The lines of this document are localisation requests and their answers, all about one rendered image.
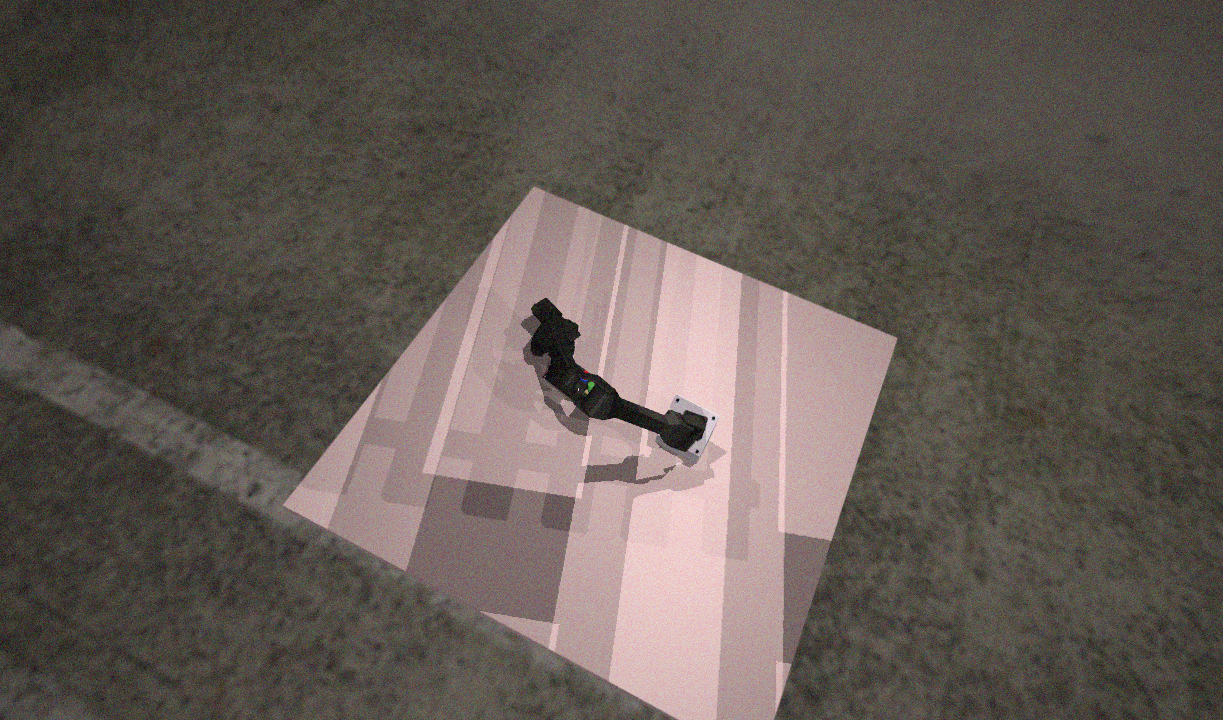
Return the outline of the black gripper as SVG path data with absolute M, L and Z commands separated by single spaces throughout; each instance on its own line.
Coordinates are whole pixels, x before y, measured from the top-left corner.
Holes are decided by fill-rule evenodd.
M 576 331 L 578 331 L 578 324 L 576 324 L 575 321 L 574 321 L 574 324 L 575 324 Z M 574 345 L 567 345 L 567 348 L 570 350 L 571 354 L 574 354 L 575 342 L 574 342 Z M 552 366 L 548 366 L 547 381 L 555 381 L 555 383 L 560 381 L 559 373 L 556 373 L 555 366 L 553 366 L 553 363 L 552 363 Z

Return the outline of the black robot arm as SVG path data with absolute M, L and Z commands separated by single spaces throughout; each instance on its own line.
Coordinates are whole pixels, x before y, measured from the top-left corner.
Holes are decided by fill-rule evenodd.
M 599 421 L 612 418 L 627 421 L 627 423 L 660 434 L 663 443 L 684 452 L 687 452 L 695 441 L 702 439 L 708 421 L 707 416 L 690 413 L 689 410 L 685 410 L 684 414 L 671 410 L 667 411 L 665 414 L 656 413 L 648 407 L 620 399 L 616 395 L 616 389 L 608 386 L 605 379 L 599 375 L 582 372 L 567 348 L 567 345 L 574 345 L 574 340 L 582 334 L 576 331 L 574 321 L 564 319 L 564 314 L 552 304 L 550 299 L 541 299 L 538 304 L 532 306 L 532 313 L 541 321 L 541 325 L 533 334 L 532 350 L 530 351 L 534 356 L 548 354 L 552 357 L 552 363 L 560 377 L 559 383 L 567 389 L 570 397 L 574 399 L 574 405 L 582 410 L 582 413 Z M 596 381 L 596 386 L 591 389 L 583 401 L 578 397 L 575 388 L 580 378 Z

